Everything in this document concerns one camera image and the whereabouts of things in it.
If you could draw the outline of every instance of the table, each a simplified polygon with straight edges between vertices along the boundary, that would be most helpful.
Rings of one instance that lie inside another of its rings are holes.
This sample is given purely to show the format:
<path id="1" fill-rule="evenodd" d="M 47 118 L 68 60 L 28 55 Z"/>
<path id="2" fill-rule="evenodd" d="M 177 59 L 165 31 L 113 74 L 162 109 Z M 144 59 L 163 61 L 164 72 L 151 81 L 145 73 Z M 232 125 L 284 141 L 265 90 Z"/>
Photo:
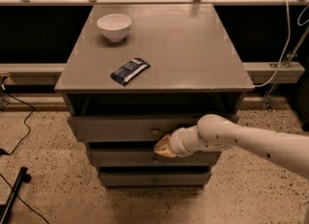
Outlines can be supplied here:
<path id="1" fill-rule="evenodd" d="M 104 38 L 97 20 L 127 14 L 122 42 Z M 110 73 L 134 57 L 151 67 L 125 87 Z M 254 88 L 215 9 L 208 4 L 96 5 L 55 87 L 69 124 L 105 186 L 204 185 L 220 153 L 166 158 L 155 142 L 200 117 L 235 117 Z"/>

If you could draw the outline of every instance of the bottom drawer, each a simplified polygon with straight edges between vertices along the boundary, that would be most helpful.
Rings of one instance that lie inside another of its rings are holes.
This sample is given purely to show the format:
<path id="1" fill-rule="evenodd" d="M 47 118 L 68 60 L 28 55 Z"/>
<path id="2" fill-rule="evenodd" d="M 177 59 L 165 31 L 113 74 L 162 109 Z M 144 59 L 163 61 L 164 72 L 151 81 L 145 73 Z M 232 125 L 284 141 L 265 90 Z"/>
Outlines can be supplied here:
<path id="1" fill-rule="evenodd" d="M 103 167 L 99 168 L 98 173 L 98 178 L 104 186 L 203 186 L 210 177 L 208 166 Z"/>

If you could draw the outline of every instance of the white bowl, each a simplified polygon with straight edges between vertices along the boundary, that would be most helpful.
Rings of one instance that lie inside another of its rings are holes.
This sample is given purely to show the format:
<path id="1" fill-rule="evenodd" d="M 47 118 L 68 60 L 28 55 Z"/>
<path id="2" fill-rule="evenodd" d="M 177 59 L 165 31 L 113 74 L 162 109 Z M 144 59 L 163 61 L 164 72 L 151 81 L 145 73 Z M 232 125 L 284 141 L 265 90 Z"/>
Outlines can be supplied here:
<path id="1" fill-rule="evenodd" d="M 127 36 L 131 22 L 131 18 L 125 14 L 108 14 L 101 17 L 97 25 L 107 39 L 120 42 Z"/>

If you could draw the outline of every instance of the speckled floor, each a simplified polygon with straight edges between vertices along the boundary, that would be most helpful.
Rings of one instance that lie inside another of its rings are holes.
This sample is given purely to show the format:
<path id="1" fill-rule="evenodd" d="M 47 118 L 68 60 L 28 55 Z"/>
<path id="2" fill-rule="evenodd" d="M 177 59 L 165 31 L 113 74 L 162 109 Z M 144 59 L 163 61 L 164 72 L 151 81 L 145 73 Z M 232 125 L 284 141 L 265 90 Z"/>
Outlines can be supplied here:
<path id="1" fill-rule="evenodd" d="M 309 181 L 242 149 L 222 153 L 209 183 L 200 187 L 106 189 L 68 124 L 63 103 L 33 103 L 30 136 L 15 154 L 0 157 L 10 183 L 19 168 L 32 176 L 19 196 L 49 223 L 309 223 Z M 239 124 L 309 135 L 284 98 L 268 112 L 259 98 L 247 98 Z M 0 114 L 0 148 L 10 151 L 26 132 L 25 108 L 12 103 Z M 0 179 L 0 203 L 9 195 Z M 10 223 L 44 223 L 16 200 Z"/>

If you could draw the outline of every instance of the white robotic arm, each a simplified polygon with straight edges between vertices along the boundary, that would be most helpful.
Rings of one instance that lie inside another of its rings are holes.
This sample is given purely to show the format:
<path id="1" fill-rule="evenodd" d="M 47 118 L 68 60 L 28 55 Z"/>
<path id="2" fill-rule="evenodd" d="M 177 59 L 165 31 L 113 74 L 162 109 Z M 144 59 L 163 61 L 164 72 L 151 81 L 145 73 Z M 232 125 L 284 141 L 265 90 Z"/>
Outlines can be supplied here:
<path id="1" fill-rule="evenodd" d="M 239 126 L 217 115 L 206 115 L 197 126 L 163 137 L 154 151 L 184 157 L 197 151 L 223 151 L 233 145 L 309 180 L 309 136 Z"/>

